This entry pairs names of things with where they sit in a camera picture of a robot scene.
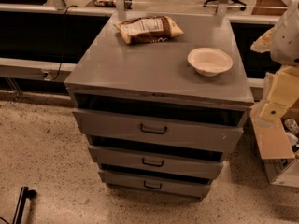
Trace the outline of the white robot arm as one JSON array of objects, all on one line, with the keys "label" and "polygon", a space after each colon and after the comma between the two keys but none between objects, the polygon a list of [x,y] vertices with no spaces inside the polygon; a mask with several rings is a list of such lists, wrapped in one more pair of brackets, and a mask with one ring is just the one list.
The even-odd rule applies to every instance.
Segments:
[{"label": "white robot arm", "polygon": [[254,41],[250,49],[269,52],[271,59],[281,65],[299,66],[299,1],[295,0],[275,26]]}]

